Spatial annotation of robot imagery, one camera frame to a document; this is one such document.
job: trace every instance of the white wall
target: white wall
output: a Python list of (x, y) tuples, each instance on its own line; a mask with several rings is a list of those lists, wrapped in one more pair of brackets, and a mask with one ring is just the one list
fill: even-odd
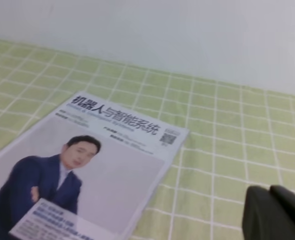
[(295, 0), (0, 0), (0, 37), (295, 94)]

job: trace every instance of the dark suit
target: dark suit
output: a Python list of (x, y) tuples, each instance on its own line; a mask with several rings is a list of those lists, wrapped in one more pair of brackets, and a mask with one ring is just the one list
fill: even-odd
[(34, 205), (32, 187), (38, 187), (40, 198), (77, 214), (82, 182), (71, 171), (57, 189), (59, 177), (59, 155), (28, 156), (15, 164), (0, 189), (0, 240), (9, 239), (8, 232)]

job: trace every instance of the magazine cover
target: magazine cover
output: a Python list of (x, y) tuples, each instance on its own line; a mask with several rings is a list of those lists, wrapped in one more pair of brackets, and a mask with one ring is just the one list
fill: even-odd
[(0, 240), (125, 240), (188, 134), (80, 92), (0, 151)]

